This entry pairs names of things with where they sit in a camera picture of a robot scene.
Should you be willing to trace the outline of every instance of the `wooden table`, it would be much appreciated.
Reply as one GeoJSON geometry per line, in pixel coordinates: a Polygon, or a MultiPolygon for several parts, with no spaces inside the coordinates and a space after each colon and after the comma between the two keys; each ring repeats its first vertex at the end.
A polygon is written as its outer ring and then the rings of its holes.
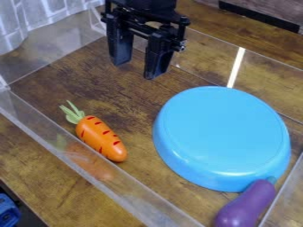
{"type": "MultiPolygon", "coordinates": [[[[178,9],[183,14],[190,15],[191,28],[294,67],[303,68],[301,35],[218,11],[194,1],[181,0],[178,9]]],[[[143,54],[135,51],[133,62],[117,68],[110,63],[107,50],[103,50],[102,46],[106,46],[105,38],[75,51],[26,79],[15,82],[11,89],[73,133],[74,126],[67,123],[63,113],[58,110],[58,106],[66,99],[78,103],[79,108],[87,113],[98,114],[106,122],[110,122],[133,150],[129,161],[119,166],[166,199],[170,199],[173,195],[181,195],[179,198],[174,198],[175,205],[206,226],[211,226],[219,207],[235,197],[235,194],[211,192],[178,177],[155,154],[151,141],[153,121],[166,100],[182,90],[211,83],[175,67],[167,75],[154,81],[146,81],[142,78],[143,54]],[[170,184],[177,184],[177,186],[163,187],[170,184]],[[190,192],[186,196],[182,195],[183,190],[190,192]]],[[[214,62],[205,62],[206,66],[207,64],[211,66],[214,62]]],[[[247,89],[257,94],[267,95],[261,90],[254,90],[254,83],[258,85],[263,82],[257,80],[261,79],[246,79],[239,83],[239,87],[245,88],[250,84],[247,89]]],[[[270,88],[278,90],[282,87],[286,90],[288,88],[281,86],[281,83],[286,82],[288,87],[293,88],[298,78],[278,78],[277,83],[273,80],[269,79],[270,88]]],[[[283,104],[286,102],[282,101],[275,105],[282,110],[286,108],[289,116],[297,119],[303,116],[302,110],[300,108],[289,110],[289,105],[293,106],[294,102],[301,101],[300,98],[293,100],[300,92],[301,90],[292,90],[288,97],[283,92],[275,93],[277,100],[286,100],[286,98],[289,100],[289,104],[283,104]]],[[[292,131],[293,148],[300,150],[303,129],[288,118],[285,120],[294,129],[292,131]]],[[[6,117],[2,116],[0,121],[2,180],[50,226],[143,226],[138,219],[6,117]]],[[[290,168],[298,155],[300,153],[293,155],[290,168]]],[[[286,177],[281,179],[278,188],[285,179],[286,177]]]]}

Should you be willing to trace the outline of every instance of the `blue plate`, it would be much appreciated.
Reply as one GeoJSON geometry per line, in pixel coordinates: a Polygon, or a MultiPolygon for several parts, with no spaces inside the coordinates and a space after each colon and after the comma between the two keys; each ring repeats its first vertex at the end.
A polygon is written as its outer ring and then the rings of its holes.
{"type": "Polygon", "coordinates": [[[257,179],[279,178],[290,162],[288,127],[275,110],[225,87],[175,95],[159,112],[153,139],[169,167],[222,192],[242,192],[257,179]]]}

